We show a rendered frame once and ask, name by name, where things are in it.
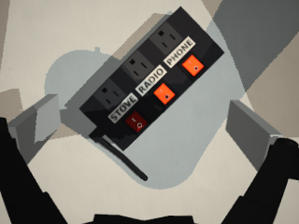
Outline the black power strip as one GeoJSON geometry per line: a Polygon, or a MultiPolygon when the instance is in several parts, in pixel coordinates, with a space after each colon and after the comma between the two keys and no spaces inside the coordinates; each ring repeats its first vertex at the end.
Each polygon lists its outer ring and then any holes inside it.
{"type": "Polygon", "coordinates": [[[88,136],[147,181],[103,136],[124,151],[224,53],[179,7],[79,108],[97,126],[88,136]]]}

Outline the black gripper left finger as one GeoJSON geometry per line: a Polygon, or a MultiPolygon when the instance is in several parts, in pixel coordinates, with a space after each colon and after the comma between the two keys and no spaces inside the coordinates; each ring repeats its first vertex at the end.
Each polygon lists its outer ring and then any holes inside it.
{"type": "Polygon", "coordinates": [[[9,123],[0,117],[0,192],[11,224],[68,224],[27,166],[60,126],[58,94],[46,95],[9,123]]]}

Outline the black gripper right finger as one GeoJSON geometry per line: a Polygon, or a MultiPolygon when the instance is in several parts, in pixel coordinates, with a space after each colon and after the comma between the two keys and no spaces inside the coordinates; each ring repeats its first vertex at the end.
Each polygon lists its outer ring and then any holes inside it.
{"type": "Polygon", "coordinates": [[[288,180],[299,180],[299,144],[239,100],[230,100],[225,130],[258,173],[221,224],[273,224],[288,180]]]}

